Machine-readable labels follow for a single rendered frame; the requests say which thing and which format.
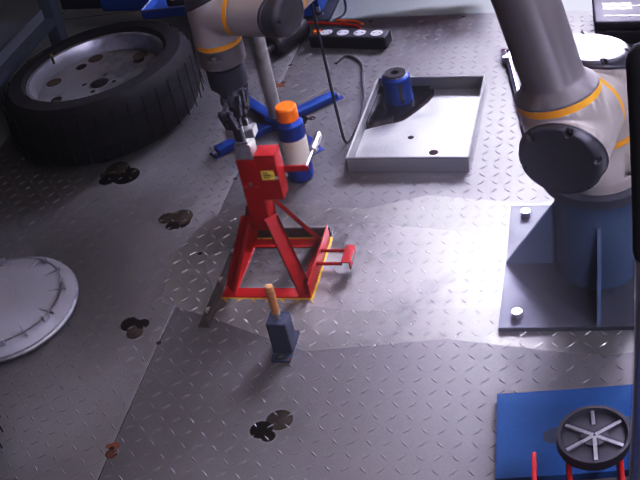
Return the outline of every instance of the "spoked wheel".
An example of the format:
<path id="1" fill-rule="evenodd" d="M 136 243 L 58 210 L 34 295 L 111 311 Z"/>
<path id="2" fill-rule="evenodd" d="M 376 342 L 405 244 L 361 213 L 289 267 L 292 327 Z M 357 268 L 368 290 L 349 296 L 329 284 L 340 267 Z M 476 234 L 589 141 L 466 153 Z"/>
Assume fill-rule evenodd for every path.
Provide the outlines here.
<path id="1" fill-rule="evenodd" d="M 191 43 L 177 29 L 121 23 L 75 35 L 27 62 L 9 85 L 5 114 L 31 160 L 103 162 L 168 133 L 200 85 Z"/>
<path id="2" fill-rule="evenodd" d="M 569 465 L 582 470 L 605 470 L 624 459 L 630 447 L 627 419 L 609 407 L 574 410 L 558 426 L 558 453 Z"/>

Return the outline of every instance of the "bolt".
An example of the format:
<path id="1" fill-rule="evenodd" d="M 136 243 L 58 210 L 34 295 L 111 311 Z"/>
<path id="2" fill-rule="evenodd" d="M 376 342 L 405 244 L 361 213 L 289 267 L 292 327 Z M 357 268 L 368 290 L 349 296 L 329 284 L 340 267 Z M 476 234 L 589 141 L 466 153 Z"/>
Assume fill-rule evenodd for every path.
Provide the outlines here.
<path id="1" fill-rule="evenodd" d="M 524 316 L 524 310 L 522 309 L 522 307 L 513 307 L 511 309 L 511 320 L 512 321 L 522 320 L 523 316 Z"/>
<path id="2" fill-rule="evenodd" d="M 531 218 L 531 207 L 522 207 L 520 209 L 520 219 L 526 222 L 529 218 Z"/>

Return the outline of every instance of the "black rubber tire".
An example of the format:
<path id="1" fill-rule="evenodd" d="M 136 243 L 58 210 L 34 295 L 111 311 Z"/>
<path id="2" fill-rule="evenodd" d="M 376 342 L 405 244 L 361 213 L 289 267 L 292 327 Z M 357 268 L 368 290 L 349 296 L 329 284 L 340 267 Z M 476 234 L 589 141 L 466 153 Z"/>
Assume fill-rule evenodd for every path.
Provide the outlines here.
<path id="1" fill-rule="evenodd" d="M 127 82 L 89 97 L 43 102 L 25 93 L 27 80 L 59 52 L 96 37 L 144 32 L 164 45 L 156 61 Z M 70 37 L 27 62 L 13 77 L 4 110 L 25 157 L 51 165 L 106 162 L 144 147 L 178 125 L 191 111 L 202 78 L 191 42 L 159 22 L 127 22 Z"/>

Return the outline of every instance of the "checkered steel plate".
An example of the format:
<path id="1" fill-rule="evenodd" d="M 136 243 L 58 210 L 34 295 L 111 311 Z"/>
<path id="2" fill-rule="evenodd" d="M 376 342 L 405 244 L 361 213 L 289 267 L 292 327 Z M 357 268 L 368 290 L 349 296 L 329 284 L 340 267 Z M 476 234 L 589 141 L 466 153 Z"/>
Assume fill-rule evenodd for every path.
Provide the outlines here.
<path id="1" fill-rule="evenodd" d="M 570 18 L 574 30 L 592 29 L 590 16 Z M 325 270 L 313 303 L 290 307 L 301 313 L 301 348 L 449 338 L 554 351 L 631 352 L 630 332 L 497 333 L 509 206 L 550 203 L 550 198 L 524 174 L 517 158 L 520 133 L 500 64 L 504 39 L 495 17 L 367 24 L 376 26 L 391 28 L 394 40 L 383 53 L 358 53 L 370 84 L 391 65 L 407 66 L 414 75 L 485 75 L 479 143 L 468 174 L 350 174 L 345 171 L 346 146 L 339 140 L 333 109 L 312 114 L 307 131 L 321 129 L 327 151 L 314 160 L 311 182 L 290 184 L 286 203 L 309 225 L 328 224 L 336 234 L 336 247 L 355 243 L 358 255 L 352 272 L 346 267 Z M 343 121 L 355 125 L 360 85 L 357 70 L 349 69 L 357 66 L 346 60 L 335 66 L 333 61 L 341 55 L 332 51 L 330 65 L 335 88 L 346 95 L 339 103 Z M 302 101 L 323 91 L 323 75 L 318 52 L 303 46 L 282 97 Z M 204 312 L 243 213 L 238 185 L 223 212 L 174 255 L 165 288 L 167 303 Z M 286 215 L 283 218 L 285 225 L 295 226 Z M 247 284 L 288 280 L 275 252 L 259 252 L 252 265 Z M 217 319 L 266 335 L 266 308 L 261 302 L 230 301 Z"/>
<path id="2" fill-rule="evenodd" d="M 292 57 L 275 63 L 276 75 Z M 174 131 L 120 159 L 141 172 L 126 185 L 98 183 L 108 164 L 47 168 L 11 142 L 0 149 L 0 257 L 54 258 L 80 286 L 68 324 L 0 366 L 0 478 L 98 478 L 174 308 L 162 301 L 171 255 L 219 213 L 237 175 L 231 159 L 208 155 L 224 139 L 218 111 L 204 88 Z M 160 215 L 180 209 L 191 223 L 165 230 Z M 149 320 L 141 338 L 120 329 L 128 317 Z"/>
<path id="3" fill-rule="evenodd" d="M 101 480 L 494 478 L 496 394 L 624 384 L 626 355 L 453 340 L 298 350 L 176 310 Z M 290 427 L 263 442 L 277 410 Z"/>

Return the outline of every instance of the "yellow label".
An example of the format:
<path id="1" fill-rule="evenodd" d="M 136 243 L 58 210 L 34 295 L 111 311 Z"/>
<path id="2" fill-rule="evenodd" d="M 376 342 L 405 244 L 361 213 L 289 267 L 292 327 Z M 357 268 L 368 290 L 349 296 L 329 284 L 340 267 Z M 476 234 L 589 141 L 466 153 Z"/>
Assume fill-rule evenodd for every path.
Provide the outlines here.
<path id="1" fill-rule="evenodd" d="M 260 170 L 260 178 L 262 178 L 262 180 L 269 181 L 269 180 L 275 180 L 276 179 L 276 172 L 274 172 L 273 170 Z"/>

